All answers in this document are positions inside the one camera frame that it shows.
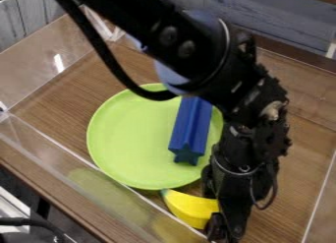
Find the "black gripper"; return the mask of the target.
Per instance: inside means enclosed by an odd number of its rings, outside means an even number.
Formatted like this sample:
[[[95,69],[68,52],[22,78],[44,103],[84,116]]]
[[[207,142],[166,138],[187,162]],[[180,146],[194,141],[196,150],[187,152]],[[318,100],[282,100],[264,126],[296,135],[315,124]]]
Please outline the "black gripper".
[[[252,207],[266,210],[275,201],[279,169],[279,160],[274,158],[240,171],[219,152],[211,154],[203,170],[203,192],[207,198],[216,199],[219,212],[211,214],[206,226],[210,242],[239,243]]]

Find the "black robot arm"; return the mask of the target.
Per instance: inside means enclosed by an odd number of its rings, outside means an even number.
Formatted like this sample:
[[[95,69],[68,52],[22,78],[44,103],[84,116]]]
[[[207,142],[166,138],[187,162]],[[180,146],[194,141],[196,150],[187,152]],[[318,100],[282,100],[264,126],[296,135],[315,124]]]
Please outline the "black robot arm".
[[[224,19],[188,11],[170,0],[55,0],[82,29],[107,67],[139,96],[163,101],[192,95],[222,113],[224,126],[203,170],[203,191],[216,199],[206,226],[211,241],[240,243],[254,210],[264,210],[279,192],[280,159],[290,138],[288,93],[258,61],[254,36]],[[82,9],[90,7],[140,43],[170,70],[163,91],[143,89]]]

